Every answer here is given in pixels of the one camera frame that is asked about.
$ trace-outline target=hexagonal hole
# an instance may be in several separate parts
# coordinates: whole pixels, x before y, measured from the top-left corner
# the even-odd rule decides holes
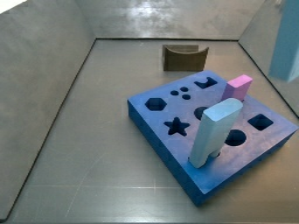
[[[162,98],[150,98],[144,105],[152,111],[162,111],[164,110],[167,103]]]

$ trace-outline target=gray floor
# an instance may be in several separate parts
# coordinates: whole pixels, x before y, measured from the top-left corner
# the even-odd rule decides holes
[[[275,89],[279,91],[281,95],[285,97],[285,100],[293,107],[294,112],[299,116],[299,77],[295,78],[291,82],[286,82],[285,80],[279,80],[271,76],[267,76],[267,78],[274,84]]]
[[[184,77],[164,44],[210,47],[206,69],[254,77],[250,94],[295,115],[238,42],[99,40],[64,103],[8,223],[298,222],[299,135],[195,207],[127,116],[127,97]]]

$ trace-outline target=circular hole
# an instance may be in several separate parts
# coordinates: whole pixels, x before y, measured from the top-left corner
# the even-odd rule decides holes
[[[199,107],[194,110],[194,114],[199,120],[202,119],[202,114],[203,114],[205,109],[207,109],[207,107]]]
[[[246,133],[239,129],[233,129],[229,133],[226,144],[230,146],[239,146],[247,141]]]
[[[191,96],[190,96],[188,94],[184,94],[184,95],[182,96],[182,98],[183,98],[184,100],[190,100],[190,99],[191,99]]]
[[[190,89],[188,89],[187,87],[182,87],[180,90],[182,90],[183,92],[188,92]]]
[[[171,95],[178,95],[178,94],[179,94],[179,92],[175,90],[171,92]]]

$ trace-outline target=blue shape sorter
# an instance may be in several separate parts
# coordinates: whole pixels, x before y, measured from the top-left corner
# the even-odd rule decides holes
[[[279,149],[298,130],[247,95],[219,156],[197,169],[188,156],[202,111],[221,102],[226,85],[214,72],[203,71],[127,100],[128,115],[197,206]]]

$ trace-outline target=brown arch block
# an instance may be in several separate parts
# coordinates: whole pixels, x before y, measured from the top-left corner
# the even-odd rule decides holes
[[[203,71],[210,48],[198,45],[163,45],[164,71]]]

